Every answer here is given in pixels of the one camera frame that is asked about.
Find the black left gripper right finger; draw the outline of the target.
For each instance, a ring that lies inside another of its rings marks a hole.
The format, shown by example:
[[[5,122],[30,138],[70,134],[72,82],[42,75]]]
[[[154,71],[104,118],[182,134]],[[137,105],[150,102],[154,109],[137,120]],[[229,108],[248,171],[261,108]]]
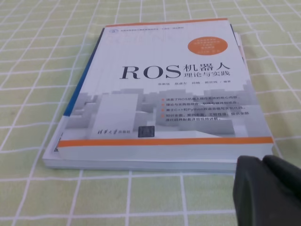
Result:
[[[264,202],[300,202],[301,169],[273,155],[264,156]]]

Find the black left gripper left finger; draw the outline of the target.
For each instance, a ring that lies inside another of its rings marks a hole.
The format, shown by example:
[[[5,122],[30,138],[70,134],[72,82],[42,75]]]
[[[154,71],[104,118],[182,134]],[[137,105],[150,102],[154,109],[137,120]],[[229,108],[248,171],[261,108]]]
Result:
[[[233,186],[233,201],[239,226],[299,226],[301,202],[264,202],[262,160],[240,156]]]

